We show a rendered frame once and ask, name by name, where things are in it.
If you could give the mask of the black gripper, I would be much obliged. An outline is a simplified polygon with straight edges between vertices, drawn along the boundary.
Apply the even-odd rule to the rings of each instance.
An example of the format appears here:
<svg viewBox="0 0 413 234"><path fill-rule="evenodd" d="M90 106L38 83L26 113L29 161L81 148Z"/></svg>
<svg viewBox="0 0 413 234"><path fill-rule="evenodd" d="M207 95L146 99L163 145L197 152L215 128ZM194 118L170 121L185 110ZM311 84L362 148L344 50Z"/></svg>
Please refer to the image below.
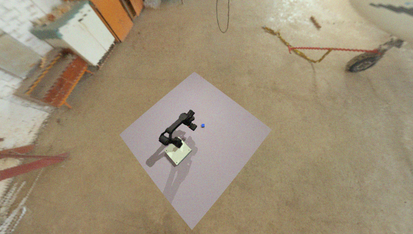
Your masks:
<svg viewBox="0 0 413 234"><path fill-rule="evenodd" d="M189 128L194 131L197 128L197 125L191 123L190 121L191 120L189 120L188 124L184 124L184 125L189 126Z"/></svg>

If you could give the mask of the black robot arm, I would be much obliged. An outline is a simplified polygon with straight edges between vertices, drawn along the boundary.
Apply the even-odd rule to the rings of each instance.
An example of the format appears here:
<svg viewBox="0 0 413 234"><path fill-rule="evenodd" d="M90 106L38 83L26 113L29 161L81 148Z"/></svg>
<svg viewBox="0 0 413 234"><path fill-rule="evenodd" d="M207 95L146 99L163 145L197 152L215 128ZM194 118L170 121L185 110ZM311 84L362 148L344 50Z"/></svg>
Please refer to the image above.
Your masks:
<svg viewBox="0 0 413 234"><path fill-rule="evenodd" d="M186 113L182 113L180 114L179 118L172 124L170 125L169 128L167 128L165 130L165 132L163 132L160 137L159 137L159 141L166 145L169 145L169 143L175 145L176 147L180 148L182 146L182 141L181 139L179 139L178 137L172 138L172 133L175 129L177 129L182 123L183 124L188 124L189 120L191 120L190 122L192 123L192 121L195 119L195 117L193 116L195 113L192 110L189 110L189 112ZM165 133L169 134L169 138L167 138L166 136L164 136Z"/></svg>

